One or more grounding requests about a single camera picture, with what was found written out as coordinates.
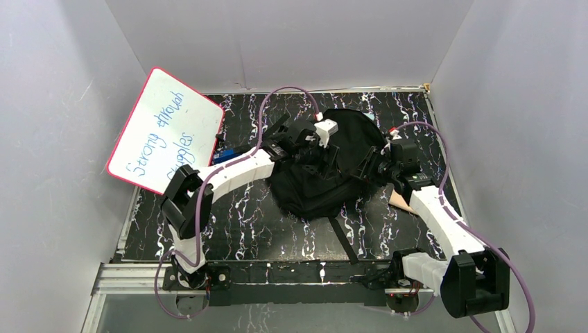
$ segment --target white wall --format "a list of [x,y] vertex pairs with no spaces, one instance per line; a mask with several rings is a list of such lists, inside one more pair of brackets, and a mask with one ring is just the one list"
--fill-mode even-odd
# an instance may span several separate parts
[[132,192],[104,166],[146,76],[104,1],[0,8],[0,332],[79,332]]
[[536,332],[588,330],[587,33],[584,0],[475,1],[431,87],[465,214],[522,270]]
[[202,92],[421,85],[472,0],[107,0],[143,69]]

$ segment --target robotic arm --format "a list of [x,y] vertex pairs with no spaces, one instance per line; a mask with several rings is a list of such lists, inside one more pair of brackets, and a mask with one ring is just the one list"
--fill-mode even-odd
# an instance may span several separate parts
[[[178,169],[164,193],[162,211],[173,236],[175,249],[196,263],[174,256],[172,262],[189,287],[196,288],[206,280],[205,256],[196,237],[196,198],[204,179],[214,174],[204,188],[199,225],[203,231],[212,203],[226,193],[253,180],[270,177],[292,163],[303,164],[308,172],[328,178],[336,170],[338,147],[329,145],[337,131],[332,120],[311,123],[296,120],[289,127],[282,118],[263,135],[261,148],[251,149],[251,157],[231,166],[231,160],[197,171],[185,165]],[[484,247],[456,223],[462,221],[455,210],[439,201],[440,192],[432,178],[421,172],[418,147],[412,140],[388,137],[382,150],[372,148],[364,162],[352,174],[376,185],[392,183],[395,191],[422,217],[439,241],[448,261],[429,257],[418,249],[397,251],[390,270],[395,280],[409,278],[431,288],[447,311],[455,318],[472,316],[508,307],[508,266],[496,253]],[[455,220],[447,214],[457,216]]]

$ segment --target marble tabletop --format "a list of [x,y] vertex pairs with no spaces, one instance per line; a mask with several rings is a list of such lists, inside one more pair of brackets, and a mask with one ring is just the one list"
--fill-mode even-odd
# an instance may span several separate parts
[[[374,117],[385,130],[407,121],[431,122],[423,92],[352,92],[313,94],[322,110],[351,108]],[[211,95],[225,110],[217,150],[252,143],[257,132],[257,112],[263,94]],[[310,101],[303,94],[278,94],[270,99],[263,118],[267,128],[284,113],[291,119],[310,119]],[[421,148],[424,171],[440,179],[444,160],[436,136],[425,128],[411,127],[402,133]],[[458,210],[450,182],[445,194]],[[387,259],[395,250],[420,247],[434,257],[442,250],[425,223],[412,214],[388,205],[392,187],[348,203],[337,217],[359,259]],[[121,260],[154,262],[173,245],[160,197],[141,189],[131,215],[130,229]],[[220,198],[202,234],[208,260],[347,260],[327,219],[305,221],[284,214],[276,206],[263,180],[250,183]]]

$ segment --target black bag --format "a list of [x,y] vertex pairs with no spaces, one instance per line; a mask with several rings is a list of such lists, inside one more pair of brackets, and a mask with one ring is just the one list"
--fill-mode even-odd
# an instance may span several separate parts
[[303,219],[335,217],[343,203],[356,200],[369,185],[350,176],[364,160],[371,147],[382,149],[386,144],[376,124],[362,112],[348,109],[330,109],[325,119],[337,122],[338,131],[329,139],[329,145],[339,147],[338,176],[325,180],[294,164],[268,178],[277,204]]

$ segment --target beige object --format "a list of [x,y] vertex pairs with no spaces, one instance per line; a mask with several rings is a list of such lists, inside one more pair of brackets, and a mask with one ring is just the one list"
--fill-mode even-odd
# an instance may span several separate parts
[[414,215],[418,215],[418,213],[415,212],[414,209],[410,208],[410,206],[408,205],[408,203],[406,203],[404,198],[402,198],[402,196],[398,194],[398,192],[396,191],[392,191],[392,196],[390,197],[388,203],[394,207],[400,208],[401,210],[405,210]]

